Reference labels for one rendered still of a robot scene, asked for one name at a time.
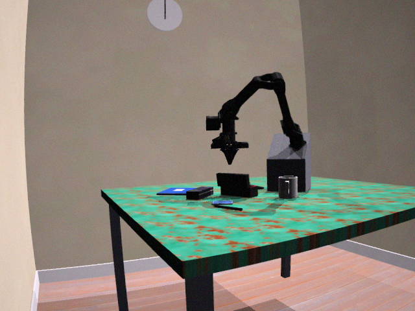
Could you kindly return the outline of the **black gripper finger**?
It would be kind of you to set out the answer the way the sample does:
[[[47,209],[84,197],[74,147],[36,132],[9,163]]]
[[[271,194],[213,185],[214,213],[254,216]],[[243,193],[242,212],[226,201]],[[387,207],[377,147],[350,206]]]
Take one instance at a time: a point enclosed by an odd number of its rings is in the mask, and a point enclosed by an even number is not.
[[[228,150],[228,149],[226,149],[226,150]],[[229,161],[228,161],[228,152],[226,151],[226,150],[221,150],[223,153],[224,153],[224,155],[226,156],[226,160],[227,160],[227,162],[228,162],[228,164],[229,164]]]
[[[228,152],[228,161],[229,161],[229,165],[232,164],[232,161],[237,153],[239,149],[228,149],[226,150]]]

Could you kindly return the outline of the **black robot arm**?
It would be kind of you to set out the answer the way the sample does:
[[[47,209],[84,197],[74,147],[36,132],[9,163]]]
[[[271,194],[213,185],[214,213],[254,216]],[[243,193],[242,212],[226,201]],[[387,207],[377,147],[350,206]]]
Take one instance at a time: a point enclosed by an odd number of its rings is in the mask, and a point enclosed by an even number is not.
[[[291,118],[285,96],[285,81],[279,72],[253,77],[252,81],[235,98],[222,105],[222,109],[218,112],[218,116],[206,116],[206,131],[220,130],[221,123],[222,130],[234,130],[235,120],[239,119],[236,114],[239,112],[240,107],[258,89],[274,90],[278,97],[283,115],[283,120],[280,120],[283,133],[290,139],[289,146],[299,150],[306,141],[303,141],[303,134],[299,124],[294,123]],[[225,133],[225,135],[220,133],[219,137],[214,138],[212,141],[213,146],[222,146],[225,143],[230,143],[230,137],[228,133]]]

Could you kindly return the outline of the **dark grey mug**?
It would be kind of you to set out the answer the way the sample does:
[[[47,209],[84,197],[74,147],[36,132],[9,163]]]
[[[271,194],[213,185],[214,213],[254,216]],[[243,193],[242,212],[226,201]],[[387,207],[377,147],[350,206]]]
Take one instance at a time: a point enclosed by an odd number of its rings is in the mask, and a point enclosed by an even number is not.
[[[278,178],[279,198],[292,199],[298,195],[298,177],[282,176]]]

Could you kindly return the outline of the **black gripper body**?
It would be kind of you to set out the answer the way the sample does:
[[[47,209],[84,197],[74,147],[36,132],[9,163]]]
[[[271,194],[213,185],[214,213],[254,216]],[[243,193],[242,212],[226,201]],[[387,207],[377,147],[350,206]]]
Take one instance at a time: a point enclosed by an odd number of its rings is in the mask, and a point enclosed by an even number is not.
[[[247,142],[237,142],[237,141],[235,141],[235,134],[237,134],[237,132],[235,132],[235,130],[223,130],[221,132],[222,135],[225,135],[225,133],[228,133],[228,135],[230,137],[230,143],[228,143],[228,144],[225,143],[222,146],[213,146],[213,143],[212,143],[211,144],[211,149],[220,148],[221,150],[226,150],[226,149],[248,148],[248,143]]]

